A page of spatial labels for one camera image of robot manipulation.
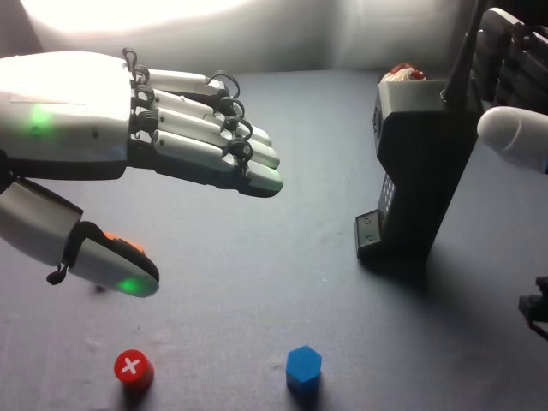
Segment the blue block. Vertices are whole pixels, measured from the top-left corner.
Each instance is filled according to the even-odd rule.
[[[307,345],[288,354],[285,377],[288,387],[298,396],[308,396],[318,390],[322,356]]]

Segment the red bottle cap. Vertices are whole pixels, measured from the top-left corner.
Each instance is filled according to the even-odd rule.
[[[137,349],[124,351],[114,363],[114,374],[131,390],[145,390],[154,379],[154,367]]]

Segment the gray tablecloth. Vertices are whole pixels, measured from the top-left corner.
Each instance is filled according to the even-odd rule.
[[[427,262],[368,271],[354,217],[384,172],[371,117],[377,74],[242,76],[242,100],[282,159],[285,188],[252,199],[128,170],[46,182],[85,219],[146,247],[148,299],[98,292],[0,243],[0,409],[293,410],[285,359],[324,357],[318,410],[546,410],[548,342],[521,294],[548,265],[548,177],[477,146]],[[156,368],[142,402],[112,371],[128,348]]]

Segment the black antenna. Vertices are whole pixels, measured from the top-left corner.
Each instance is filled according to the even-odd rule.
[[[467,101],[468,82],[470,81],[470,69],[474,59],[476,38],[480,29],[481,18],[487,8],[489,0],[477,0],[474,14],[468,25],[468,30],[462,42],[459,55],[451,70],[451,75],[442,91],[442,99],[452,106],[463,106]]]

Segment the robotic hand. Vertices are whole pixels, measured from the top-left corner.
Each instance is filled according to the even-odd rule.
[[[109,180],[127,166],[241,194],[283,186],[266,132],[245,117],[223,72],[149,70],[124,59],[55,52],[0,60],[0,236],[57,270],[135,296],[158,290],[142,248],[81,221],[83,211],[25,177]],[[229,95],[224,76],[238,89]]]
[[[505,160],[548,170],[548,116],[516,107],[495,107],[478,122],[478,136]]]

